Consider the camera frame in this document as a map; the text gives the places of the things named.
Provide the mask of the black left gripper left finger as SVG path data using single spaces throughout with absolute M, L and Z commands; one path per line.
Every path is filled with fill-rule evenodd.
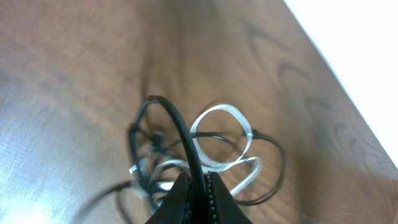
M 181 224 L 189 190 L 189 175 L 182 172 L 161 206 L 146 224 Z

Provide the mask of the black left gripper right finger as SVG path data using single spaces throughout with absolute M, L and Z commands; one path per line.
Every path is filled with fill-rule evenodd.
M 239 208 L 228 188 L 217 172 L 206 175 L 208 192 L 208 223 L 252 224 Z

